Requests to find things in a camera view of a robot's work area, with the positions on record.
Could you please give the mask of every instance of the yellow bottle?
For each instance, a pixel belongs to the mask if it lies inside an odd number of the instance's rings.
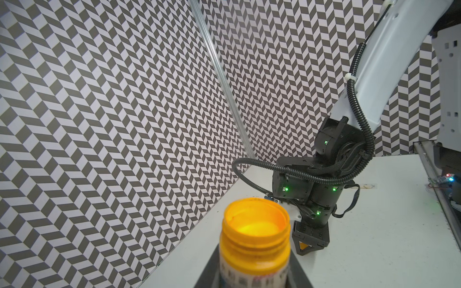
[[[227,206],[219,239],[221,288],[284,288],[290,230],[287,211],[273,201],[247,198]]]

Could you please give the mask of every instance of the metal frame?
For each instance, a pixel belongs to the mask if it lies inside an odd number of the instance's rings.
[[[442,174],[442,170],[435,167],[434,165],[434,154],[433,146],[435,145],[434,141],[423,141],[415,142],[414,150],[419,154],[421,162],[423,163],[424,169],[426,170],[427,176],[431,179],[435,179]],[[451,228],[451,232],[458,244],[459,249],[461,250],[461,224],[458,221],[458,218],[453,213],[450,203],[443,193],[442,189],[434,188],[435,194],[438,198],[438,202],[442,207],[442,210],[447,218],[448,225]]]
[[[432,39],[440,80],[440,130],[437,142],[461,151],[461,24],[437,32]]]

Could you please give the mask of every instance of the black cable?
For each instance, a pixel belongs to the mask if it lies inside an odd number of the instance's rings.
[[[338,171],[343,164],[346,162],[346,158],[342,159],[339,162],[336,162],[335,164],[328,166],[328,167],[321,167],[321,168],[315,168],[315,169],[310,169],[309,173],[312,175],[322,175],[322,174],[327,174],[327,173],[333,173],[335,171]]]
[[[383,13],[381,18],[376,23],[376,25],[373,28],[373,30],[371,31],[370,35],[366,38],[365,42],[369,39],[371,34],[375,31],[376,27],[381,22],[381,20],[384,18],[384,16],[386,15],[387,11],[390,8],[390,6],[391,5],[387,6],[385,12]],[[361,57],[363,55],[365,47],[366,47],[366,43],[361,43],[357,47],[357,51],[354,54],[354,58],[352,59],[352,63],[351,63],[350,69],[349,69],[349,73],[352,76],[356,76],[357,69],[359,67],[359,62],[360,62],[360,59],[361,59]],[[258,190],[258,191],[260,191],[262,193],[265,193],[265,194],[267,194],[267,195],[269,195],[271,197],[272,197],[272,192],[270,192],[269,190],[266,190],[266,189],[262,188],[261,186],[256,185],[253,182],[251,182],[248,178],[246,178],[239,171],[239,169],[237,168],[237,165],[238,164],[255,165],[255,166],[258,166],[258,167],[262,167],[262,168],[266,168],[266,169],[269,169],[269,170],[277,171],[279,173],[289,174],[289,175],[293,175],[293,176],[301,178],[301,179],[309,180],[309,181],[316,182],[316,183],[319,183],[319,184],[327,184],[327,185],[342,184],[342,183],[346,183],[346,182],[354,179],[358,174],[360,174],[365,169],[366,165],[370,162],[370,160],[371,160],[371,158],[372,158],[372,156],[374,154],[375,144],[374,144],[373,131],[371,130],[370,125],[368,124],[368,121],[366,120],[366,117],[363,114],[363,111],[362,111],[362,109],[360,107],[360,104],[359,104],[359,102],[357,100],[357,94],[356,94],[356,91],[355,91],[355,81],[353,79],[349,79],[347,81],[346,91],[347,91],[347,96],[348,96],[348,100],[349,100],[349,104],[351,106],[351,109],[352,109],[352,111],[354,113],[354,116],[357,119],[357,122],[358,122],[358,124],[359,124],[359,126],[360,126],[360,128],[362,130],[363,135],[364,135],[365,144],[366,144],[365,153],[367,154],[367,156],[363,157],[359,161],[359,163],[355,166],[355,168],[349,174],[344,175],[344,176],[336,176],[336,177],[317,176],[317,175],[309,174],[309,173],[306,173],[306,172],[303,172],[303,171],[298,171],[298,170],[295,170],[295,169],[292,169],[292,168],[289,168],[289,167],[279,166],[279,165],[275,165],[275,164],[268,163],[268,162],[265,162],[265,161],[261,161],[261,160],[257,160],[257,159],[251,159],[251,158],[239,158],[239,159],[234,160],[234,162],[232,162],[232,169],[235,172],[235,174],[237,174],[237,176],[240,179],[242,179],[245,183],[247,183],[249,186],[251,186],[251,187],[255,188],[256,190]]]
[[[383,20],[384,15],[386,15],[387,11],[389,10],[389,8],[390,8],[391,6],[392,6],[392,4],[389,4],[389,5],[387,6],[386,10],[384,10],[383,15],[382,15],[382,16],[378,19],[378,21],[376,22],[376,25],[375,25],[375,27],[373,27],[373,29],[372,29],[370,35],[368,35],[368,37],[365,39],[365,43],[368,42],[368,39],[370,39],[370,36],[371,36],[371,35],[373,34],[373,32],[375,31],[375,29],[376,29],[376,27],[378,26],[379,22],[381,22],[381,20]]]
[[[354,198],[352,199],[352,203],[350,204],[349,208],[347,208],[343,214],[335,214],[336,212],[336,209],[337,209],[337,205],[335,205],[335,207],[333,208],[333,212],[331,212],[331,215],[333,217],[336,217],[336,218],[343,218],[344,214],[346,214],[346,212],[349,212],[352,210],[352,208],[355,207],[355,205],[357,204],[357,200],[359,199],[359,196],[360,196],[360,185],[359,184],[354,184],[354,185],[346,185],[344,186],[344,189],[347,189],[347,188],[352,188],[352,187],[357,187],[357,191],[355,192],[354,194]]]
[[[445,188],[451,188],[451,184],[448,183],[448,186],[444,186],[444,187],[434,187],[432,186],[431,184],[427,184],[427,186],[429,188],[432,188],[432,189],[445,189]]]

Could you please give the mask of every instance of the cable tie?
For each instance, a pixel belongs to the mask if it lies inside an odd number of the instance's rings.
[[[344,80],[347,82],[349,81],[349,79],[352,79],[354,82],[357,82],[357,77],[352,76],[352,74],[350,73],[346,73],[346,75],[344,75]]]

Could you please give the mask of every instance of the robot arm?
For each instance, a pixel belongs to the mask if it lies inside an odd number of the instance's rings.
[[[298,254],[303,255],[328,245],[328,218],[330,215],[342,217],[335,214],[336,202],[342,190],[358,186],[353,178],[372,158],[373,131],[379,126],[392,91],[421,42],[452,2],[384,1],[385,9],[382,9],[379,25],[368,41],[357,47],[346,89],[315,138],[314,157],[280,157],[276,165],[256,159],[237,159],[233,162],[233,170],[244,182],[270,199],[288,202],[299,208],[302,221],[295,222],[293,239],[295,243],[304,243],[307,248],[296,245]],[[247,179],[237,169],[238,164],[274,170],[272,192]],[[357,201],[359,191],[360,188],[348,210]]]
[[[393,0],[395,4],[368,41],[357,71],[357,99],[374,131],[384,107],[415,51],[453,0]],[[331,110],[330,118],[360,128],[350,108],[346,90]]]

